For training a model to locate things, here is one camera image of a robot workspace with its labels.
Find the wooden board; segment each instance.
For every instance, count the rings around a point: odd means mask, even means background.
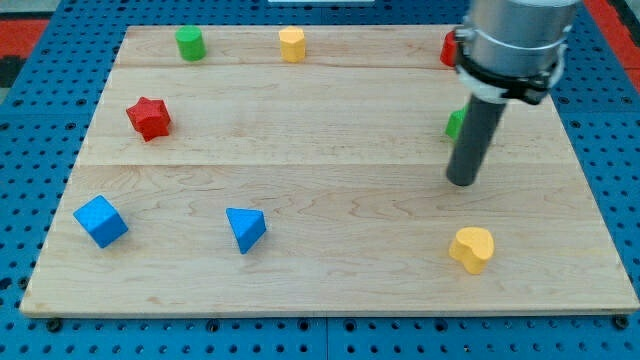
[[[550,101],[508,107],[478,181],[445,178],[468,91],[439,63],[449,26],[306,27],[283,63],[272,27],[131,27],[21,309],[34,317],[626,313],[638,300]],[[144,143],[125,108],[164,99]],[[96,194],[130,231],[99,249],[72,218]],[[238,252],[227,207],[265,211]],[[490,229],[480,276],[449,258]]]

